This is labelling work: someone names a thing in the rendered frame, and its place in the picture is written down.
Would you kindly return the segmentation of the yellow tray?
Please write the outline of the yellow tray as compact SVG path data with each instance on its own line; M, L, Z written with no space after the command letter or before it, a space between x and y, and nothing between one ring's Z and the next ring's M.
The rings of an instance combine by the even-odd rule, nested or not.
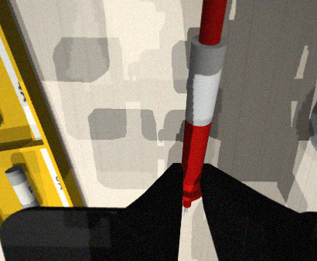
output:
M84 204L6 0L0 0L0 37L1 227L23 209L5 174L16 165L40 206Z

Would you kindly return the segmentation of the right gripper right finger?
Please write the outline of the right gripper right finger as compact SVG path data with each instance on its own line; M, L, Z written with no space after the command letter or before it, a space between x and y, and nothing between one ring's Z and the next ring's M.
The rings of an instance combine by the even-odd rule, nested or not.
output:
M207 163L200 188L219 261L317 261L317 212L298 213Z

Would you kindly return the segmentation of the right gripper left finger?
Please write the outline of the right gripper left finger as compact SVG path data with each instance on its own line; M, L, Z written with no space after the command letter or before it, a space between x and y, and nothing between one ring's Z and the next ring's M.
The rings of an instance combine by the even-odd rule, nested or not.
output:
M0 228L5 261L178 261L182 193L173 163L126 208L18 210Z

